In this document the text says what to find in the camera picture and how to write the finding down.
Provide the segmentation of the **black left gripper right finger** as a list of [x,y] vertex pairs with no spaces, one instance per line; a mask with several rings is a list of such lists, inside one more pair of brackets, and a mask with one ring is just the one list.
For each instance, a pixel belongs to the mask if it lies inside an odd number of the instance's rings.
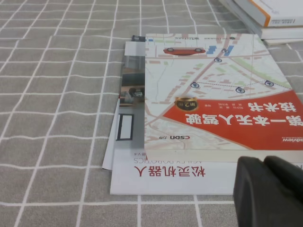
[[302,169],[276,156],[267,156],[263,162],[297,200],[303,200]]

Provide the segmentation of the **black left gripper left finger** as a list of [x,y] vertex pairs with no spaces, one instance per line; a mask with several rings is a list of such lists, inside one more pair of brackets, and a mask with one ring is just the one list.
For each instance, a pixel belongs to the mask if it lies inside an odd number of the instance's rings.
[[233,198],[240,227],[303,225],[303,201],[297,200],[257,158],[238,159]]

